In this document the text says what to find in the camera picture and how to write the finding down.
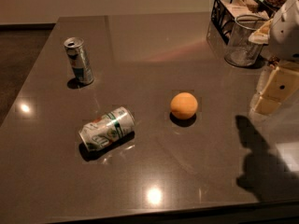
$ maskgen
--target dark floor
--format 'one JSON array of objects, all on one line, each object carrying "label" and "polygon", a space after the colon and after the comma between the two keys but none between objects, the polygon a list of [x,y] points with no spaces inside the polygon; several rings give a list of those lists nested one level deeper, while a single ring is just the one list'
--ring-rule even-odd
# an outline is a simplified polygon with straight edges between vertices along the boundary
[{"label": "dark floor", "polygon": [[0,126],[50,32],[51,29],[0,30]]}]

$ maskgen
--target glossy surface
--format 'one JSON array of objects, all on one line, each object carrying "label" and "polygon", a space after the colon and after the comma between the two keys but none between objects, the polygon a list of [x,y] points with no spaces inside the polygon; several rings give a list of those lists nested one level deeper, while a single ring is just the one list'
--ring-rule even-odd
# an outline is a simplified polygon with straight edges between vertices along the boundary
[{"label": "glossy surface", "polygon": [[[71,36],[90,56],[86,87],[74,83],[64,51]],[[298,94],[265,122],[250,122],[262,68],[232,67],[223,47],[207,13],[59,19],[0,129],[2,220],[298,199],[298,175],[276,148],[299,141]],[[180,91],[199,103],[190,123],[170,116]],[[78,130],[122,105],[135,133],[87,155]]]}]

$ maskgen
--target beer can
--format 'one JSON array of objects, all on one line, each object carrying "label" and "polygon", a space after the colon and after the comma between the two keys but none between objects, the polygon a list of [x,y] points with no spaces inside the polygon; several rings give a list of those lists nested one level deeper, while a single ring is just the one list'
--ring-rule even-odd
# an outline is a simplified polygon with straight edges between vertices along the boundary
[{"label": "beer can", "polygon": [[88,151],[99,151],[132,132],[134,127],[135,121],[131,112],[119,107],[85,124],[79,135]]},{"label": "beer can", "polygon": [[84,40],[79,37],[71,37],[65,40],[64,48],[76,80],[84,85],[93,82],[93,72],[84,48]]}]

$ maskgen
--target can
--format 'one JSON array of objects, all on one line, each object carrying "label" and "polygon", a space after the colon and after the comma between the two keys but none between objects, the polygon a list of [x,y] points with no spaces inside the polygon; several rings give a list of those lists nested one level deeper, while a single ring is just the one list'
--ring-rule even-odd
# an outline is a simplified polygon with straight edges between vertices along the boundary
[{"label": "can", "polygon": [[79,37],[71,37],[65,40],[64,48],[76,80],[81,84],[88,85],[93,82],[93,72],[84,48],[84,40]]},{"label": "can", "polygon": [[134,127],[135,121],[131,112],[119,107],[85,124],[79,135],[88,151],[99,151],[132,132]]}]

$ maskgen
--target standing can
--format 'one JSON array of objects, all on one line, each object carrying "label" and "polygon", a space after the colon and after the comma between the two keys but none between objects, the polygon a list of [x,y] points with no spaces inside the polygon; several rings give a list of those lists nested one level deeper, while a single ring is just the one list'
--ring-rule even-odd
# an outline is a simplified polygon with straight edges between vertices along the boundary
[{"label": "standing can", "polygon": [[79,135],[88,151],[99,151],[134,131],[131,112],[119,107],[93,122],[87,123]]},{"label": "standing can", "polygon": [[65,40],[64,48],[76,80],[84,85],[88,85],[93,82],[93,72],[83,44],[84,40],[82,38],[71,37]]}]

